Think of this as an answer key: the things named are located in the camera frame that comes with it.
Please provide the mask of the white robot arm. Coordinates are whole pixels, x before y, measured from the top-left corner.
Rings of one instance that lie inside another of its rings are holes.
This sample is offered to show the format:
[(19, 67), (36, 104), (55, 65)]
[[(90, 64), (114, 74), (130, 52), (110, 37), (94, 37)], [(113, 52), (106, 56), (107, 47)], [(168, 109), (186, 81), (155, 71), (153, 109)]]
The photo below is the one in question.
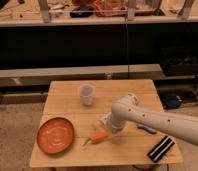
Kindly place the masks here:
[(149, 110), (138, 105), (138, 98), (128, 93), (111, 105), (107, 127), (112, 133), (122, 131), (127, 121), (145, 125), (198, 146), (198, 117)]

